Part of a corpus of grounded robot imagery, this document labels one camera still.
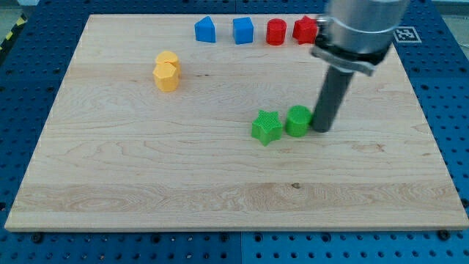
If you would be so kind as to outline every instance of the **wooden board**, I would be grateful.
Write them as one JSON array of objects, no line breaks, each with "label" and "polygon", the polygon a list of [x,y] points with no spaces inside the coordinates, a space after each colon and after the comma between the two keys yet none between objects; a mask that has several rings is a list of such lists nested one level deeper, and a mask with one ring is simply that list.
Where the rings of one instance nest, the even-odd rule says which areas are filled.
[{"label": "wooden board", "polygon": [[[392,48],[357,74],[333,130],[251,138],[259,109],[312,108],[327,64],[289,37],[235,45],[194,40],[201,15],[92,15],[49,114],[9,231],[463,229],[468,218]],[[176,92],[154,59],[180,57]]]}]

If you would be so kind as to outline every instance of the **metal cylinder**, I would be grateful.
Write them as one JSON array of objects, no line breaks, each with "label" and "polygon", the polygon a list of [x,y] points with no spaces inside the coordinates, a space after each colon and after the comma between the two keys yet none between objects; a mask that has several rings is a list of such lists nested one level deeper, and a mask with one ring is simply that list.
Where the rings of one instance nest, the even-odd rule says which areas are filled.
[{"label": "metal cylinder", "polygon": [[329,66],[311,121],[311,126],[316,132],[329,131],[352,77],[353,72],[344,72]]},{"label": "metal cylinder", "polygon": [[409,1],[330,0],[329,42],[357,54],[371,54],[387,48]]}]

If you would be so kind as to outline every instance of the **yellow black hazard tape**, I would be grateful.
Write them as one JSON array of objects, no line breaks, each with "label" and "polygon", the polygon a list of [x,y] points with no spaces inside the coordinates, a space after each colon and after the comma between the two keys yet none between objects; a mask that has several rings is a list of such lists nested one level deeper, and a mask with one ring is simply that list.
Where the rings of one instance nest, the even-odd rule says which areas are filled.
[{"label": "yellow black hazard tape", "polygon": [[0,44],[0,65],[3,61],[7,58],[8,53],[15,44],[15,41],[18,39],[21,31],[23,30],[25,24],[27,22],[26,16],[21,15],[19,19],[16,21],[15,25],[13,26],[12,30],[5,36],[5,39]]}]

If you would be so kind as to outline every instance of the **yellow hexagon block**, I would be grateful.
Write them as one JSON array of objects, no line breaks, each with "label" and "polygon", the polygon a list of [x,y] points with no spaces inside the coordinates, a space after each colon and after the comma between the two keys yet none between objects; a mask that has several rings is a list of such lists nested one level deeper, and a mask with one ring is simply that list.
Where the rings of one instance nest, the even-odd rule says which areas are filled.
[{"label": "yellow hexagon block", "polygon": [[172,51],[163,51],[155,59],[156,66],[162,65],[163,63],[171,63],[173,66],[177,68],[177,74],[181,74],[181,65],[179,63],[179,58],[177,55]]},{"label": "yellow hexagon block", "polygon": [[172,92],[179,84],[177,68],[169,62],[156,65],[153,70],[153,77],[156,86],[163,92]]}]

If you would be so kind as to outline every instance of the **blue cube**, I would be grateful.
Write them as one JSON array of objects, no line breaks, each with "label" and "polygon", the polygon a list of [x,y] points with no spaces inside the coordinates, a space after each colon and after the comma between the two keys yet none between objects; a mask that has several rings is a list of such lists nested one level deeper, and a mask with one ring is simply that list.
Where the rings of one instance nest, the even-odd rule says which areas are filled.
[{"label": "blue cube", "polygon": [[233,38],[236,44],[252,43],[254,25],[251,18],[233,19]]},{"label": "blue cube", "polygon": [[194,25],[196,30],[196,40],[208,43],[215,43],[215,25],[210,16],[206,16]]}]

